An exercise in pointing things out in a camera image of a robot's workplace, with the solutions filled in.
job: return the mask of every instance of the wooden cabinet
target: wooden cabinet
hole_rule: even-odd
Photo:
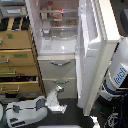
[[[27,50],[0,50],[0,66],[27,66],[34,65],[31,49]]]
[[[0,41],[0,94],[45,95],[30,30],[1,31]]]
[[[0,67],[0,77],[38,76],[36,65]]]
[[[31,48],[28,31],[1,31],[0,49],[26,49]]]

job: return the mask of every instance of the freezer drawer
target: freezer drawer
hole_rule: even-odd
[[[2,31],[0,32],[0,49],[31,48],[28,31]]]
[[[34,59],[31,49],[0,51],[0,67],[27,65],[34,65]]]
[[[25,6],[0,7],[4,17],[25,17],[27,15]]]
[[[75,60],[39,60],[43,79],[76,78]]]
[[[25,82],[0,82],[0,93],[39,92],[38,79]]]
[[[0,77],[36,76],[38,75],[36,65],[21,67],[0,67]]]
[[[77,98],[77,85],[76,79],[61,79],[61,80],[43,80],[46,96],[48,93],[56,87],[56,85],[60,85],[64,87],[64,92],[58,94],[59,99],[64,98]]]

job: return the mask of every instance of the drawer handle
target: drawer handle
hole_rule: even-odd
[[[54,64],[54,65],[57,65],[57,66],[64,66],[64,65],[66,65],[66,64],[71,63],[71,61],[68,61],[68,62],[63,63],[63,64],[57,64],[57,63],[55,63],[54,61],[51,61],[50,63],[51,63],[51,64]]]
[[[0,73],[0,75],[15,75],[16,71],[12,72],[12,73]]]
[[[6,90],[6,91],[3,91],[3,88],[4,87],[1,87],[1,92],[4,92],[4,93],[6,93],[6,92],[19,92],[19,89],[20,89],[20,87],[18,86],[17,90]]]
[[[56,84],[66,84],[68,82],[70,82],[69,80],[66,80],[64,82],[60,82],[60,81],[52,81],[53,83],[56,83]]]
[[[7,59],[7,61],[0,62],[0,64],[4,64],[4,63],[8,63],[8,62],[9,62],[9,59]]]

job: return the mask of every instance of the open refrigerator door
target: open refrigerator door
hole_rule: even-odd
[[[109,0],[79,2],[76,75],[78,106],[89,115],[120,36]]]

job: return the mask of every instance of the refrigerator shelf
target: refrigerator shelf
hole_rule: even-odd
[[[62,18],[62,21],[63,20],[77,20],[78,17],[63,17]],[[42,19],[42,20],[50,20],[50,21],[54,21],[54,18],[51,16],[51,17],[48,17],[47,19]]]
[[[39,13],[75,13],[78,9],[67,9],[67,10],[40,10]]]
[[[62,27],[51,27],[51,30],[76,30],[77,29],[77,25],[72,25],[72,26],[62,26]]]

